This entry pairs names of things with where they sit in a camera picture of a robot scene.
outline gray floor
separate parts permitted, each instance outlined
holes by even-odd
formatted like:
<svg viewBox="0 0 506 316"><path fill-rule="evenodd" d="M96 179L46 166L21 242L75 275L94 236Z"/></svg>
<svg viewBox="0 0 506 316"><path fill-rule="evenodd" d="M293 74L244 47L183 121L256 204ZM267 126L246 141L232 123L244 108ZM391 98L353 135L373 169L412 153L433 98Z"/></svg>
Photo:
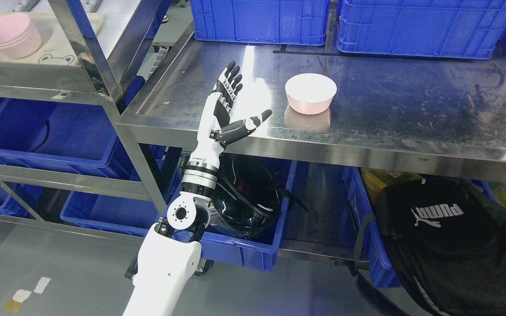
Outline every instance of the gray floor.
<svg viewBox="0 0 506 316"><path fill-rule="evenodd" d="M0 222L0 316L121 315L132 292L123 275L137 249ZM3 310L17 290L32 291L41 277L51 278L42 294L32 294L16 314ZM410 314L426 315L402 290L387 294ZM176 316L377 314L347 268L287 258L272 273L216 263L189 280L175 310Z"/></svg>

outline robotic hand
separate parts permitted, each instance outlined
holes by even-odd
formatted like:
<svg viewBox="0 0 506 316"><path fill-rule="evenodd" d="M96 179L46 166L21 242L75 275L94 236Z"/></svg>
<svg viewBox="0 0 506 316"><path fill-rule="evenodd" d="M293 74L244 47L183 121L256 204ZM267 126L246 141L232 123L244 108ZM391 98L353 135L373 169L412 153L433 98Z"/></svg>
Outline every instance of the robotic hand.
<svg viewBox="0 0 506 316"><path fill-rule="evenodd" d="M255 131L272 114L230 123L237 93L243 88L239 66L232 61L217 78L206 99L197 132L197 145L185 166L182 189L166 217L153 224L138 253L134 291L124 316L171 315L187 280L194 274L202 250L199 241L210 222L208 203L216 188L220 154ZM189 242L171 239L175 230L189 230Z"/></svg>

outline puma logo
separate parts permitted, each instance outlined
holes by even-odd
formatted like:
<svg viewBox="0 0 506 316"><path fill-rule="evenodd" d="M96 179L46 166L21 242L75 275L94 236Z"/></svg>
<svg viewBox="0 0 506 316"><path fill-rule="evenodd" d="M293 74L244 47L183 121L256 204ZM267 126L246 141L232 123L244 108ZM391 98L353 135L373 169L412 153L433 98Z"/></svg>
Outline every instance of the puma logo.
<svg viewBox="0 0 506 316"><path fill-rule="evenodd" d="M428 206L427 208L415 208L415 210L412 208L411 212L416 219L415 226L418 226L419 222L424 222L430 226L438 228L441 227L440 222L428 219L459 216L464 214L458 204L452 204L452 206L448 206L448 204L440 204Z"/></svg>
<svg viewBox="0 0 506 316"><path fill-rule="evenodd" d="M429 224L430 226L440 227L440 222L437 222L437 221L433 222L431 220L420 218L419 215L415 214L415 211L413 209L411 209L411 212L413 213L413 215L415 216L415 219L417 220L415 222L415 226L419 226L419 222L423 222L423 223Z"/></svg>

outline backpack strap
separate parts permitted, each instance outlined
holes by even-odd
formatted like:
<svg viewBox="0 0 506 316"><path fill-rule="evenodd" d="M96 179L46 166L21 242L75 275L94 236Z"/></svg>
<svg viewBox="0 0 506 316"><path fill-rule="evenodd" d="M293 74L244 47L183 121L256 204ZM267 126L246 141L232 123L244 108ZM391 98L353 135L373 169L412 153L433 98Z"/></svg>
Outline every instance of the backpack strap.
<svg viewBox="0 0 506 316"><path fill-rule="evenodd" d="M359 232L357 234L357 242L355 242L353 265L350 266L351 274L356 278L357 288L362 296L380 311L385 316L410 316L401 308L399 308L394 302L387 298L382 292L377 290L372 283L358 270L360 262L360 254L362 253L362 246L364 243L364 232L368 224L376 220L376 216L373 212L364 216L362 223L360 223Z"/></svg>

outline cart wheel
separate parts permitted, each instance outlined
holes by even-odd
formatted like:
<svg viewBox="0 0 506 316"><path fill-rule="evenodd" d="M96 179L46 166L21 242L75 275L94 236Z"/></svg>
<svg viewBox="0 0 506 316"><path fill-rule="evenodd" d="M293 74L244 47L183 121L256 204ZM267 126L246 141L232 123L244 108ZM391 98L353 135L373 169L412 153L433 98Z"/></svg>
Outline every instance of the cart wheel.
<svg viewBox="0 0 506 316"><path fill-rule="evenodd" d="M213 260L201 259L199 266L196 268L195 276L202 277L214 264Z"/></svg>

